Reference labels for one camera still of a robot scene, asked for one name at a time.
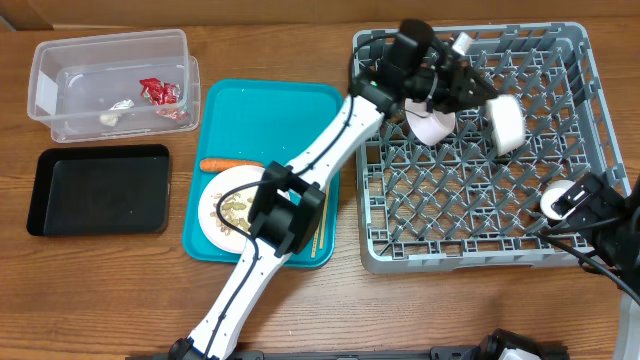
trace white plate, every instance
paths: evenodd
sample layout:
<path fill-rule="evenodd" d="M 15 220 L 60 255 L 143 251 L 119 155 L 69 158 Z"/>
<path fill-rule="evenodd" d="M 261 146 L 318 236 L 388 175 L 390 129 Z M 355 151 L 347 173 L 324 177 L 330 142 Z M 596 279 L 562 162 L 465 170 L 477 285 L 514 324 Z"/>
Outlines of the white plate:
<path fill-rule="evenodd" d="M 250 182 L 260 181 L 264 169 L 253 165 L 236 166 L 229 170 L 225 170 L 214 177 L 200 196 L 198 204 L 198 221 L 204 235 L 219 249 L 224 251 L 240 254 L 244 250 L 247 239 L 235 231 L 225 234 L 218 226 L 218 217 L 216 216 L 215 204 L 218 202 L 217 197 L 227 191 L 238 186 L 248 184 Z M 239 192 L 239 202 L 247 204 L 243 210 L 235 210 L 234 213 L 239 218 L 247 220 L 251 203 L 249 198 L 255 197 L 257 187 L 251 187 Z M 280 193 L 289 199 L 289 194 Z"/>

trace blue plastic tray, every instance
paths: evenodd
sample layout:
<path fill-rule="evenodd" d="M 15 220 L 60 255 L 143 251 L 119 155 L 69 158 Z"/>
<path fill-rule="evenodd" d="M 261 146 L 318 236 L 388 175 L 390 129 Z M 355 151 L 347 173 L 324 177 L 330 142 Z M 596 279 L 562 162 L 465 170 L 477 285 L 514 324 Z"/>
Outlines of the blue plastic tray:
<path fill-rule="evenodd" d="M 182 244 L 203 261 L 237 262 L 239 255 L 218 249 L 202 233 L 198 202 L 216 174 L 200 171 L 200 160 L 220 157 L 286 164 L 303 152 L 329 125 L 342 106 L 342 96 L 328 85 L 291 82 L 223 80 L 209 90 L 200 129 Z M 335 247 L 339 173 L 331 180 L 324 248 L 311 257 L 313 239 L 285 264 L 314 268 L 325 264 Z"/>

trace plastic dish rack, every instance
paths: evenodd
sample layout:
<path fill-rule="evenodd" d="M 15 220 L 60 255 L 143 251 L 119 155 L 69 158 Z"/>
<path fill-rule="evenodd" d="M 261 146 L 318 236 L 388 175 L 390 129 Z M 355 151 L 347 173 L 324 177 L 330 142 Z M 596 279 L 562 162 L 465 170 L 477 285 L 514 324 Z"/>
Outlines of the plastic dish rack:
<path fill-rule="evenodd" d="M 631 192 L 585 29 L 547 23 L 434 30 L 447 41 L 460 32 L 475 40 L 463 60 L 500 93 L 518 97 L 526 143 L 496 156 L 483 107 L 457 113 L 455 131 L 435 146 L 421 144 L 405 119 L 385 122 L 356 155 L 364 267 L 398 273 L 575 265 L 531 235 L 550 227 L 539 210 L 542 191 L 591 171 Z M 360 31 L 353 46 L 395 31 Z M 381 40 L 362 48 L 355 75 L 376 66 L 389 46 Z M 428 53 L 425 62 L 436 58 Z M 560 239 L 591 250 L 578 235 Z"/>

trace white object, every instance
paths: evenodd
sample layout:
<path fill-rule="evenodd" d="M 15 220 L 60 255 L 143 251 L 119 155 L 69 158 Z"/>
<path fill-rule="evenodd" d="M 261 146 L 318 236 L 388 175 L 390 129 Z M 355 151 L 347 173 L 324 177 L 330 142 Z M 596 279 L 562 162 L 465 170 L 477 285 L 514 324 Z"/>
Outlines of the white object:
<path fill-rule="evenodd" d="M 525 125 L 520 104 L 513 95 L 500 95 L 487 101 L 487 117 L 493 123 L 493 138 L 498 155 L 524 144 Z"/>
<path fill-rule="evenodd" d="M 123 109 L 129 109 L 132 107 L 133 107 L 133 101 L 131 99 L 127 99 L 127 100 L 122 100 L 117 102 L 109 110 L 123 110 Z M 120 119 L 121 115 L 122 115 L 121 113 L 108 112 L 106 114 L 100 115 L 100 122 L 103 125 L 116 126 L 118 124 L 118 120 Z"/>
<path fill-rule="evenodd" d="M 178 85 L 177 103 L 154 106 L 142 98 L 139 81 L 146 78 Z M 102 122 L 114 123 L 114 117 L 101 122 L 101 115 L 122 99 L 136 106 L 110 111 L 127 121 L 105 129 Z M 177 122 L 156 113 L 178 108 L 191 115 Z M 182 30 L 46 41 L 33 57 L 27 114 L 49 126 L 60 143 L 193 130 L 200 116 L 198 63 Z"/>
<path fill-rule="evenodd" d="M 320 134 L 316 141 L 305 152 L 289 162 L 294 172 L 302 170 L 315 159 L 327 145 L 336 137 L 347 121 L 349 106 L 354 102 L 351 122 L 331 149 L 319 159 L 318 163 L 309 171 L 301 175 L 301 178 L 309 184 L 318 183 L 320 189 L 324 189 L 333 175 L 344 165 L 345 161 L 353 154 L 356 147 L 367 138 L 373 136 L 382 124 L 384 115 L 376 111 L 376 106 L 366 99 L 358 96 L 352 99 L 348 96 L 336 118 Z M 275 272 L 284 264 L 291 254 L 285 254 L 281 258 L 275 257 L 275 249 L 262 239 L 256 239 L 260 260 L 251 271 L 246 283 L 242 286 L 234 301 L 229 305 L 226 317 L 222 320 L 220 328 L 213 340 L 208 357 L 215 356 L 218 359 L 226 359 L 238 342 L 240 330 L 249 312 L 262 294 L 265 286 L 271 280 Z M 215 304 L 207 316 L 191 332 L 189 338 L 193 340 L 193 347 L 204 353 L 209 344 L 213 329 L 218 321 L 218 316 L 227 305 L 231 294 L 249 271 L 251 259 L 254 255 L 253 246 L 245 246 L 240 261 L 222 289 Z"/>
<path fill-rule="evenodd" d="M 540 360 L 540 357 L 522 349 L 504 349 L 498 360 Z"/>
<path fill-rule="evenodd" d="M 620 301 L 618 341 L 613 360 L 640 360 L 640 306 L 627 294 L 622 295 Z"/>
<path fill-rule="evenodd" d="M 467 35 L 465 32 L 461 32 L 453 45 L 451 45 L 451 49 L 464 56 L 467 54 L 467 51 L 469 51 L 471 44 L 473 44 L 471 36 Z"/>
<path fill-rule="evenodd" d="M 407 122 L 411 131 L 426 145 L 435 145 L 451 134 L 456 127 L 456 113 L 443 114 L 439 111 L 427 112 L 424 102 L 416 103 L 407 99 L 404 103 Z"/>
<path fill-rule="evenodd" d="M 376 110 L 376 106 L 361 96 L 352 99 L 350 96 L 344 101 L 340 112 L 320 136 L 306 151 L 291 160 L 287 165 L 293 167 L 293 172 L 302 170 L 311 163 L 329 143 L 335 139 L 343 124 L 347 121 L 349 106 L 354 101 L 350 126 L 344 131 L 331 149 L 319 159 L 313 169 L 304 173 L 301 178 L 308 184 L 317 182 L 320 190 L 324 190 L 347 159 L 356 151 L 363 141 L 372 137 L 382 125 L 384 115 Z"/>
<path fill-rule="evenodd" d="M 217 359 L 226 359 L 238 343 L 238 336 L 242 325 L 244 325 L 247 316 L 253 309 L 256 301 L 262 294 L 276 271 L 284 264 L 291 253 L 285 254 L 280 258 L 275 257 L 275 249 L 262 239 L 256 239 L 258 245 L 259 260 L 256 262 L 255 268 L 251 271 L 249 278 L 240 288 L 238 295 L 229 305 L 224 320 L 220 323 L 218 332 L 213 339 L 213 344 L 207 354 L 207 358 L 215 356 Z M 254 257 L 255 250 L 253 246 L 246 246 L 238 265 L 231 273 L 231 277 L 225 284 L 222 292 L 216 299 L 215 304 L 207 316 L 191 331 L 189 338 L 193 340 L 193 347 L 201 353 L 204 353 L 209 344 L 209 339 L 213 334 L 213 329 L 218 322 L 218 316 L 222 313 L 222 309 L 227 305 L 233 292 L 238 288 L 240 282 L 249 272 L 251 261 Z"/>
<path fill-rule="evenodd" d="M 38 90 L 36 92 L 36 106 L 49 115 L 56 114 L 56 100 L 58 99 L 58 84 L 45 75 L 42 70 L 38 72 Z"/>
<path fill-rule="evenodd" d="M 218 174 L 204 188 L 198 203 L 198 221 L 204 236 L 219 249 L 240 254 L 244 250 L 247 239 L 235 231 L 231 231 L 229 235 L 226 235 L 221 230 L 221 227 L 218 226 L 219 220 L 215 216 L 216 207 L 214 206 L 218 202 L 217 198 L 238 186 L 260 181 L 263 173 L 263 168 L 254 165 L 232 167 Z M 244 210 L 235 211 L 238 217 L 247 219 L 251 206 L 248 199 L 255 197 L 256 191 L 257 187 L 252 187 L 239 193 L 240 202 L 245 202 L 248 206 Z M 280 192 L 280 195 L 289 199 L 288 193 Z"/>
<path fill-rule="evenodd" d="M 563 220 L 573 212 L 574 209 L 571 209 L 564 216 L 560 216 L 560 214 L 551 208 L 551 205 L 553 205 L 553 203 L 556 202 L 562 194 L 567 192 L 567 190 L 569 190 L 574 184 L 575 182 L 571 180 L 558 180 L 547 186 L 540 198 L 540 209 L 544 216 L 552 220 Z"/>

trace clear plastic container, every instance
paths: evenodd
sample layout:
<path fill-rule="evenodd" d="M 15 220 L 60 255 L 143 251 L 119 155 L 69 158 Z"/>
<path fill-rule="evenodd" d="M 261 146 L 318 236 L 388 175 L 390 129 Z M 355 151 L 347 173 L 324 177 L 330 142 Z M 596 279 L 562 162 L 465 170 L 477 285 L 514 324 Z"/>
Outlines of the clear plastic container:
<path fill-rule="evenodd" d="M 147 78 L 178 85 L 176 103 L 152 105 L 141 95 Z M 125 100 L 133 106 L 110 110 Z M 181 120 L 161 115 L 175 111 Z M 27 114 L 59 143 L 193 130 L 200 117 L 198 63 L 182 30 L 43 42 L 33 57 Z"/>

